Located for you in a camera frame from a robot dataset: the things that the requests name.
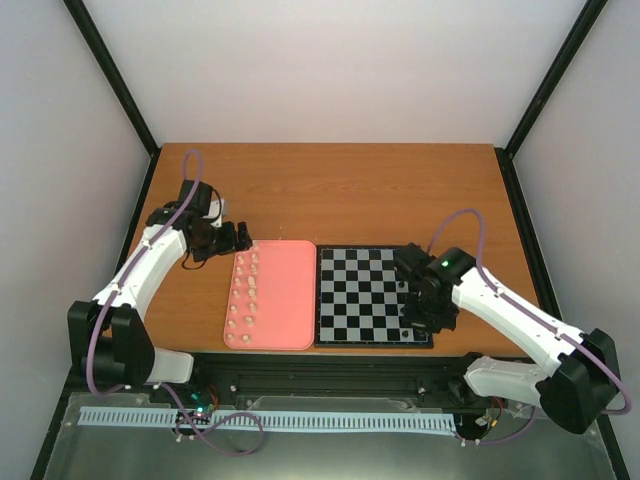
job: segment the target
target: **chessboard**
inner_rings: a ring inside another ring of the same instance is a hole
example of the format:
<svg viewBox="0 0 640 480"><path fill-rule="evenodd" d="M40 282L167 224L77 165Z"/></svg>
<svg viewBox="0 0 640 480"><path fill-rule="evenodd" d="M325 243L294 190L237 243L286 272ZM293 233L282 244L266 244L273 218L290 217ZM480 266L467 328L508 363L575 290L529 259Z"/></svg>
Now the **chessboard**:
<svg viewBox="0 0 640 480"><path fill-rule="evenodd" d="M433 348L430 334L400 326L407 287L393 268L397 248L317 247L316 346Z"/></svg>

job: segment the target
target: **wire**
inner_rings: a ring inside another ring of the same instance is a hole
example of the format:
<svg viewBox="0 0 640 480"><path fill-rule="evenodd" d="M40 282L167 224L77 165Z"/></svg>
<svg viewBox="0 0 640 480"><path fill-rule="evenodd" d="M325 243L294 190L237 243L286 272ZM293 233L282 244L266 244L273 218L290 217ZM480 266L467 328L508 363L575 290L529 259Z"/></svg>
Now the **wire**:
<svg viewBox="0 0 640 480"><path fill-rule="evenodd" d="M138 253L136 253L131 258L131 260L125 264L122 274L118 278L116 284L113 286L113 291L109 294L109 296L107 297L107 300L104 302L104 305L102 306L102 308L100 309L100 312L98 313L98 318L96 319L95 326L93 327L93 332L91 333L91 340L89 341L89 350L87 352L87 366L86 366L87 385L89 386L89 391L93 395L96 395L99 397L110 395L111 393L117 392L124 386L124 385L114 385L108 390L101 392L100 390L98 390L94 382L93 366L94 366L94 360L95 360L96 346L98 344L98 338L100 337L100 333L102 332L102 324L104 323L104 320L107 316L107 312L109 311L109 308L111 307L114 300L118 296L120 289L124 285L125 281L129 277L133 269L136 267L136 265L138 264L142 256L147 252L148 249L153 247L156 241L160 237L162 237L162 235L164 235L169 228L171 228L171 225L173 225L176 219L180 215L182 215L182 212L184 212L184 210L189 205L189 202L191 202L191 199L195 195L196 189L198 188L198 184L202 179L202 170L203 170L204 162L202 160L202 155L198 150L195 150L195 149L188 150L187 153L185 153L184 155L184 159L182 160L182 174L184 178L186 178L187 161L189 160L189 157L191 156L191 154L195 154L196 157L198 158L198 173L196 174L196 178L193 181L191 190L189 191L186 198L182 202L182 205L178 207L178 209L171 216L171 218L169 218L167 223L163 225L153 237L151 237L151 239L149 240L148 246L143 245L142 248L138 250Z"/></svg>
<svg viewBox="0 0 640 480"><path fill-rule="evenodd" d="M178 410L180 410L180 413L182 413L182 415L183 415L183 419L176 426L175 432L178 432L178 427L180 427L181 425L183 425L186 422L191 426L191 428L193 429L194 433L200 438L200 440L202 440L204 443L209 445L216 452L221 453L222 455L225 455L227 457L244 457L246 455L252 454L253 452L258 450L262 446L262 443L264 442L264 427L262 426L262 422L260 421L260 418L257 417L256 415L254 415L252 413L248 413L248 412L232 413L232 414L227 415L226 417L222 418L221 420L218 420L216 423L211 425L206 430L200 431L200 429L198 427L196 427L196 425L193 423L193 418L187 412L187 409L184 407L183 403L180 401L180 397L175 392L175 390L173 390L173 388L171 388L166 383L161 383L160 386L162 388L164 388L167 392L169 392L169 395L171 395L171 397L173 398L173 401L176 403L176 405L178 405ZM217 429L221 425L224 425L225 423L230 422L234 418L242 418L242 417L248 418L249 420L252 420L256 424L256 427L258 428L258 431L260 432L260 436L258 437L258 441L250 449L242 450L242 451L224 450L224 449L220 448L219 446L217 446L215 443L212 443L211 441L209 441L209 439L206 437L206 435L208 435L209 433L213 432L215 429Z"/></svg>
<svg viewBox="0 0 640 480"><path fill-rule="evenodd" d="M502 410L504 410L504 405L502 405L502 400L500 400L498 397L491 397L491 400L494 401L498 404L498 407L500 408L500 410L498 410L498 415L496 416L496 422L500 419L500 415L502 415Z"/></svg>
<svg viewBox="0 0 640 480"><path fill-rule="evenodd" d="M187 260L189 260L190 256L191 256L191 251L187 250L187 252L184 255L184 259L182 260L182 263L180 264L182 266L182 268L184 268L185 270L200 270L202 267L204 267L207 264L207 260L209 260L208 258L205 258L202 262L197 264L197 266L195 266L195 267L187 267Z"/></svg>
<svg viewBox="0 0 640 480"><path fill-rule="evenodd" d="M519 312L521 312L521 313L525 314L526 316L528 316L530 319L532 319L538 325L540 325L540 326L546 328L547 330L549 330L556 337L558 337L558 338L564 340L565 342L569 343L572 347L574 347L576 350L578 350L580 353L582 353L585 357L587 357L589 360L591 360L591 362L593 364L595 364L602 371L602 373L604 373L607 376L607 378L609 380L611 380L611 382L613 382L613 384L618 388L618 390L622 394L622 397L624 398L624 407L622 407L619 410L604 409L602 411L602 413L604 413L606 415L624 415L626 413L629 413L631 411L631 409L633 408L633 399L631 398L631 392L627 389L627 387L622 383L622 381L618 378L618 376L615 373L613 373L613 371L609 367L607 367L598 357L596 357L593 353L591 353L581 343L576 342L573 338L565 335L564 333L558 334L558 328L556 328L553 325L550 325L549 323L547 323L543 318L538 316L535 312L529 311L528 308L526 308L524 305L521 305L519 302L517 302L516 300L511 298L509 295L505 294L502 291L499 291L499 287L497 285L494 285L493 282L489 279L489 277L487 276L487 274L484 271L484 267L482 266L482 254L483 254L483 251L484 251L484 241L485 241L485 233L486 233L484 216L482 215L482 213L480 213L475 208L464 208L462 210L458 210L457 212L449 215L445 219L445 221L442 222L442 224L438 227L438 229L436 230L436 233L431 238L431 241L429 242L429 246L427 247L427 255L430 254L430 252L431 252L431 250L433 248L433 245L436 243L436 240L438 239L440 234L443 232L445 227L453 219L455 219L456 217L459 217L460 215L463 215L465 213L471 213L471 214L475 215L478 218L478 222L480 224L480 232L478 234L478 247L477 247L477 252L476 252L476 266L478 268L478 273L479 273L480 277L482 278L482 280L484 280L484 282L487 284L487 286L489 288L491 288L491 290L493 290L493 292L497 296L502 298L509 305L514 307Z"/></svg>
<svg viewBox="0 0 640 480"><path fill-rule="evenodd" d="M482 438L484 438L484 437L481 437L480 439L478 439L479 440L478 445L483 445L483 446L489 447L489 446L501 445L503 443L510 442L511 440L515 440L516 438L519 438L519 437L523 436L533 426L537 416L538 416L538 409L533 407L533 410L531 412L531 416L529 417L529 420L527 420L527 423L525 423L522 426L522 428L520 428L519 430L516 430L515 432L513 432L510 435L507 435L506 437L499 438L497 440L481 441ZM455 436L462 443L466 442L466 439L462 438L458 432L455 432Z"/></svg>
<svg viewBox="0 0 640 480"><path fill-rule="evenodd" d="M213 411L215 412L220 407L220 400L218 400L218 389L215 385L211 385L209 388L207 388L207 391L213 398Z"/></svg>

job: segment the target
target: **chess square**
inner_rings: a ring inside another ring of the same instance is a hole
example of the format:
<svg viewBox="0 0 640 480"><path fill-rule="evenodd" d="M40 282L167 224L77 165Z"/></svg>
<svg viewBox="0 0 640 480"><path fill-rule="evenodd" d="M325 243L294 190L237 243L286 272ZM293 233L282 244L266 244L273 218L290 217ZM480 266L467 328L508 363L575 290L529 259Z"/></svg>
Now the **chess square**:
<svg viewBox="0 0 640 480"><path fill-rule="evenodd" d="M347 340L347 329L346 328L335 328L333 330L333 338L335 340L338 340L338 341L340 341L340 340L346 341Z"/></svg>
<svg viewBox="0 0 640 480"><path fill-rule="evenodd" d="M382 315L373 316L373 328L385 328L387 326L387 319Z"/></svg>
<svg viewBox="0 0 640 480"><path fill-rule="evenodd" d="M393 254L394 254L394 250L392 249L385 249L385 250L381 250L380 252L380 258L382 260L391 260L393 262Z"/></svg>
<svg viewBox="0 0 640 480"><path fill-rule="evenodd" d="M371 303L374 305L384 305L385 294L380 292L374 292L371 294Z"/></svg>
<svg viewBox="0 0 640 480"><path fill-rule="evenodd" d="M347 328L347 316L346 315L334 315L333 326L335 328Z"/></svg>
<svg viewBox="0 0 640 480"><path fill-rule="evenodd" d="M387 329L386 328L374 328L373 340L376 342L387 342Z"/></svg>
<svg viewBox="0 0 640 480"><path fill-rule="evenodd" d="M372 305L359 305L360 315L373 315Z"/></svg>
<svg viewBox="0 0 640 480"><path fill-rule="evenodd" d="M348 328L360 328L360 317L357 315L349 315L347 317Z"/></svg>
<svg viewBox="0 0 640 480"><path fill-rule="evenodd" d="M360 329L359 328L347 328L347 341L359 342L360 341Z"/></svg>
<svg viewBox="0 0 640 480"><path fill-rule="evenodd" d="M394 305L394 304L386 304L384 306L384 311L387 314L388 317L397 317L400 314L400 310L398 309L398 305Z"/></svg>
<svg viewBox="0 0 640 480"><path fill-rule="evenodd" d="M347 290L346 290L346 291L347 291L347 292L355 292L355 293L358 293L358 292L360 291L360 290L359 290L359 286L358 286L358 282L357 282L357 281L352 282L352 281L350 281L350 280L347 280Z"/></svg>
<svg viewBox="0 0 640 480"><path fill-rule="evenodd" d="M358 280L371 281L371 272L369 270L358 270Z"/></svg>
<svg viewBox="0 0 640 480"><path fill-rule="evenodd" d="M347 304L347 315L360 315L360 304L356 303L348 303Z"/></svg>
<svg viewBox="0 0 640 480"><path fill-rule="evenodd" d="M358 282L359 292L371 292L371 282Z"/></svg>
<svg viewBox="0 0 640 480"><path fill-rule="evenodd" d="M320 315L333 315L333 303L323 303L320 305Z"/></svg>
<svg viewBox="0 0 640 480"><path fill-rule="evenodd" d="M360 305L363 305L363 304L372 304L373 302L372 302L372 300L371 300L371 295L373 295L373 294L372 294L372 293L370 293L370 292L360 292L360 293L358 294L358 303L359 303Z"/></svg>
<svg viewBox="0 0 640 480"><path fill-rule="evenodd" d="M376 304L374 303L373 305L371 305L371 309L373 310L373 314L374 315L386 315L386 310L384 309L384 303L379 303Z"/></svg>
<svg viewBox="0 0 640 480"><path fill-rule="evenodd" d="M333 315L322 315L320 317L320 326L326 328L333 327Z"/></svg>
<svg viewBox="0 0 640 480"><path fill-rule="evenodd" d="M334 332L333 327L329 327L329 328L321 327L320 340L322 340L323 342L333 342L335 340L333 332Z"/></svg>
<svg viewBox="0 0 640 480"><path fill-rule="evenodd" d="M400 329L399 328L389 328L387 329L387 340L391 342L399 342L400 341Z"/></svg>
<svg viewBox="0 0 640 480"><path fill-rule="evenodd" d="M386 282L395 282L397 281L396 272L394 272L393 270L383 270L382 279Z"/></svg>
<svg viewBox="0 0 640 480"><path fill-rule="evenodd" d="M333 282L328 280L322 280L320 282L320 291L333 292Z"/></svg>
<svg viewBox="0 0 640 480"><path fill-rule="evenodd" d="M360 319L360 328L373 328L373 317L362 315L358 318Z"/></svg>
<svg viewBox="0 0 640 480"><path fill-rule="evenodd" d="M382 282L384 284L384 291L385 292L395 292L396 291L396 282Z"/></svg>
<svg viewBox="0 0 640 480"><path fill-rule="evenodd" d="M400 328L400 317L385 317L387 328Z"/></svg>
<svg viewBox="0 0 640 480"><path fill-rule="evenodd" d="M385 292L384 294L384 304L397 304L398 303L398 294L396 292Z"/></svg>
<svg viewBox="0 0 640 480"><path fill-rule="evenodd" d="M373 328L360 329L360 339L366 342L373 342Z"/></svg>

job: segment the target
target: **black metal rail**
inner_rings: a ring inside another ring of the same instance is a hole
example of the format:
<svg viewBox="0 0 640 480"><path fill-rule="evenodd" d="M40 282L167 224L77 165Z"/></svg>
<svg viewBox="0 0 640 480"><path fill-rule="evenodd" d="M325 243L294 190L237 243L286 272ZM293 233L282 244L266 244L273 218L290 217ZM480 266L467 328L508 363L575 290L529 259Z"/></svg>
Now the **black metal rail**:
<svg viewBox="0 0 640 480"><path fill-rule="evenodd" d="M124 108L133 128L138 134L138 137L140 137L144 148L147 150L147 153L149 153L149 156L153 158L154 155L159 153L160 149L158 148L158 144L154 140L153 135L151 135L147 123L144 121L142 113L140 113L133 96L131 96L131 92L129 92L129 88L124 82L122 75L120 75L120 71L102 40L96 24L93 23L87 7L82 0L64 0L64 4L76 22L80 33L82 33L87 45L91 49L91 53L93 53L98 65L100 65L102 73L104 73L104 76L107 78L113 92L116 94L116 97L118 97L122 108Z"/></svg>

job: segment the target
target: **black frame edge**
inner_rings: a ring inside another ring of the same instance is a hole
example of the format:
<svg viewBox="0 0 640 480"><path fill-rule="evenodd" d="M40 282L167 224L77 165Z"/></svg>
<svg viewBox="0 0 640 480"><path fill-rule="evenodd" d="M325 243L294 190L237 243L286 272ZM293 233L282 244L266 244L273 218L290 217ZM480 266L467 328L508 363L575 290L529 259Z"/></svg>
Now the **black frame edge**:
<svg viewBox="0 0 640 480"><path fill-rule="evenodd" d="M551 66L540 83L538 90L531 99L531 103L529 103L522 119L511 135L511 139L505 147L507 158L513 159L513 157L515 157L525 138L529 134L529 131L533 127L533 124L536 122L538 116L542 112L542 109L546 105L547 100L551 97L551 94L560 82L564 72L569 67L571 60L573 60L573 57L578 52L580 45L582 45L582 42L606 4L607 0L587 0L585 2L580 15L578 15L573 27L571 27L571 30L560 47L556 58L551 63Z"/></svg>
<svg viewBox="0 0 640 480"><path fill-rule="evenodd" d="M513 212L513 218L516 221L516 227L520 235L520 242L524 250L524 255L529 266L529 272L531 273L531 280L533 287L540 303L540 308L550 315L556 318L561 318L560 309L553 292L551 285L551 279L549 272L544 263L542 251L540 250L540 244L536 237L531 217L529 216L529 210L527 208L522 188L518 180L513 161L509 159L507 153L502 148L496 148L496 157L498 159L498 166L502 179L504 181L505 190L509 197L509 203L511 204L511 210ZM609 417L606 415L600 415L598 417L598 426L600 427L600 433L602 440L609 454L611 466L619 480L629 479L629 471L625 464L618 440L616 439L615 432L611 425Z"/></svg>
<svg viewBox="0 0 640 480"><path fill-rule="evenodd" d="M535 229L529 216L529 210L518 181L518 175L513 162L507 157L506 151L502 148L496 148L496 157L498 159L498 165L500 167L500 173L502 174L502 180L504 182L507 196L509 197L509 204L511 205L511 211L513 212L513 218L516 221L516 227L518 228L518 234L520 235L520 242L524 250L524 256L529 266L529 272L531 273L531 280L533 281L533 287L542 308L549 315L553 315L556 318L560 318L560 309L558 302L553 293L553 287L551 286L551 279L549 278L549 272L544 263L542 257L542 250L538 244Z"/></svg>
<svg viewBox="0 0 640 480"><path fill-rule="evenodd" d="M122 265L124 265L124 262L127 261L127 257L129 256L129 249L131 248L131 244L133 243L133 236L136 233L138 220L140 220L142 208L144 207L144 202L147 199L147 193L149 193L149 187L151 187L153 174L155 173L156 167L158 166L158 160L160 159L161 153L162 148L159 148L158 151L151 156L151 160L149 161L147 173L145 173L144 175L142 187L140 188L140 194L138 195L136 206L133 209L133 214L131 215L131 222L129 222L129 228L127 229L127 234L124 237L124 243L122 244L122 249L120 250L120 256L118 257L118 263L116 264L115 273L118 273L118 270L120 270Z"/></svg>
<svg viewBox="0 0 640 480"><path fill-rule="evenodd" d="M64 0L64 4L91 49L91 53L93 53L93 56L98 62L102 73L104 73L109 85L111 85L113 93L118 97L122 108L127 114L127 117L129 117L129 121L131 125L133 125L144 148L147 150L149 156L153 157L160 150L158 144L154 140L153 135L151 135L151 131L147 127L142 113L140 113L113 57L111 57L106 44L102 40L102 36L96 24L93 22L87 7L82 0Z"/></svg>
<svg viewBox="0 0 640 480"><path fill-rule="evenodd" d="M604 446L607 449L609 460L611 461L611 468L613 468L613 473L616 478L618 480L631 480L629 470L627 470L627 465L624 462L624 457L622 456L622 451L620 450L620 445L618 445L618 439L613 431L609 417L600 415L598 417L598 427L600 428L600 435L602 435Z"/></svg>

